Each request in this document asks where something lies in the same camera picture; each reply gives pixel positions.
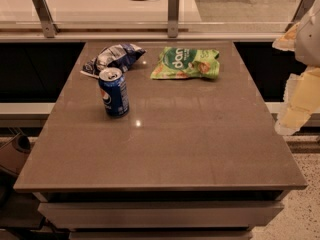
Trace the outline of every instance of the logo on can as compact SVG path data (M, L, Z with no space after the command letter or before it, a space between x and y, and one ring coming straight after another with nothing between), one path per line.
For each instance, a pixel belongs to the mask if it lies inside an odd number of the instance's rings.
M107 114L114 117L125 115L129 111L129 99L122 71L106 68L100 72L98 81Z

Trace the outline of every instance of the blue chip bag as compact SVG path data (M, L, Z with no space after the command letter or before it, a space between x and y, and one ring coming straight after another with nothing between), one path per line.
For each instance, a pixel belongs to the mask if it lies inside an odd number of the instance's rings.
M100 54L83 65L81 73L99 78L101 70L107 67L127 72L146 51L134 44L118 44L104 48Z

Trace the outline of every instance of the desk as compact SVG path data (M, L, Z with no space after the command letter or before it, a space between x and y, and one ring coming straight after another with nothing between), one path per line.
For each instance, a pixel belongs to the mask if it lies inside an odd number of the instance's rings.
M46 0L56 24L100 24L108 22L167 22L168 0L136 2L130 0ZM195 0L180 0L180 21L200 21ZM0 23L30 22L39 19L31 0L0 0Z
M135 42L147 53L125 75L130 111L118 119L79 73L113 44L86 43L15 184L47 197L39 211L57 227L248 232L306 187L232 42ZM219 78L151 80L165 46L219 50Z

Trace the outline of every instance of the floor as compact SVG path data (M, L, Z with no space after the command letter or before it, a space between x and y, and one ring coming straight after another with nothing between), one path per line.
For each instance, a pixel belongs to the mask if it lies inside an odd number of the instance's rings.
M283 31L300 0L196 0L202 20L220 22L210 31ZM293 136L287 142L315 143L318 136ZM293 153L309 186L292 191L284 200L284 210L266 227L253 230L253 240L320 239L320 153ZM16 238L0 231L0 239Z

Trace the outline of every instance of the metal bracket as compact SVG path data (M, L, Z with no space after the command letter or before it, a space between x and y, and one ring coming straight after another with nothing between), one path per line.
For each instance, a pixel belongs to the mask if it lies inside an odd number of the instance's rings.
M291 21L292 23L290 23L287 26L286 31L288 31L294 24L296 24L297 22L299 22L302 19L302 17L306 14L306 12L310 10L312 5L314 4L314 1L315 0L301 0L300 1L300 4L297 8L297 11Z
M178 36L179 2L180 0L168 0L168 37Z
M44 36L54 37L59 30L53 23L46 0L32 0L32 2L40 19Z

